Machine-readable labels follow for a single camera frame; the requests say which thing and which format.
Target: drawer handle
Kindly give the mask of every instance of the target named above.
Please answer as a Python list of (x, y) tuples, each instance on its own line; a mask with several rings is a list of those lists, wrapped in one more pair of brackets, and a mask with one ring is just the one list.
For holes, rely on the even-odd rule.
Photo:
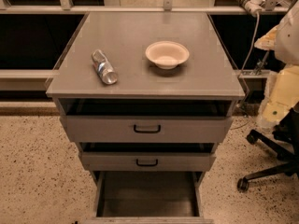
[(158, 133), (161, 131), (161, 125), (159, 124), (157, 126), (157, 130), (154, 130), (154, 131), (140, 131), (137, 129), (137, 125), (134, 125), (134, 132), (135, 133)]
[(158, 160), (156, 160), (155, 163), (153, 163), (153, 164), (141, 164), (141, 163), (139, 163), (139, 160), (136, 159), (136, 165), (139, 167), (155, 167), (158, 165)]

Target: black chair base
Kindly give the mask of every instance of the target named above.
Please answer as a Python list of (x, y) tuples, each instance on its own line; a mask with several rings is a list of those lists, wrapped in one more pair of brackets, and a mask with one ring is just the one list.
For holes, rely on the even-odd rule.
[(274, 141), (265, 137), (261, 133), (255, 130), (251, 130), (247, 136), (247, 140), (250, 144), (255, 144), (259, 139), (265, 143), (268, 147), (274, 150), (278, 154), (278, 159), (280, 161), (285, 161), (286, 163), (281, 164), (276, 167), (272, 167), (266, 170), (262, 170), (257, 173), (250, 175), (245, 175), (240, 178), (237, 182), (237, 189), (240, 192), (245, 192), (249, 189), (249, 181), (256, 178), (261, 178), (270, 175), (285, 174), (294, 175), (297, 174), (299, 177), (299, 114), (290, 111), (288, 116), (280, 122), (279, 126), (275, 127), (273, 131), (274, 138), (277, 140), (282, 140), (284, 142), (291, 143), (294, 149), (294, 153), (291, 153), (287, 149), (281, 147)]

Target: drawer front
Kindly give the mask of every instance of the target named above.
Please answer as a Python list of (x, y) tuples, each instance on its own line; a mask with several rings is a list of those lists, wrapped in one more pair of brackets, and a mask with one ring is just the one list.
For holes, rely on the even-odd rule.
[(64, 128), (72, 142), (221, 143), (232, 121), (67, 116)]
[(209, 171), (215, 156), (209, 153), (82, 153), (90, 171)]

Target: bowl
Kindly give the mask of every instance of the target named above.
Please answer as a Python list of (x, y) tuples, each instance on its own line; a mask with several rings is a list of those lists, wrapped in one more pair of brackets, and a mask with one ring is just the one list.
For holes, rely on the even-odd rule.
[(146, 49), (147, 58), (161, 69), (173, 69), (189, 58), (188, 50), (181, 44), (172, 41), (159, 41)]

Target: floor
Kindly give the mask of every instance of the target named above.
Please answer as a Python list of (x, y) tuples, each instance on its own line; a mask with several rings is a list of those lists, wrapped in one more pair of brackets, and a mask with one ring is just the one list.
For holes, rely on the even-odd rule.
[[(216, 224), (299, 223), (296, 176), (277, 175), (250, 183), (243, 175), (278, 163), (274, 153), (245, 136), (255, 117), (235, 116), (200, 186), (204, 218)], [(81, 166), (52, 102), (0, 103), (0, 223), (83, 223), (93, 217), (96, 186)]]

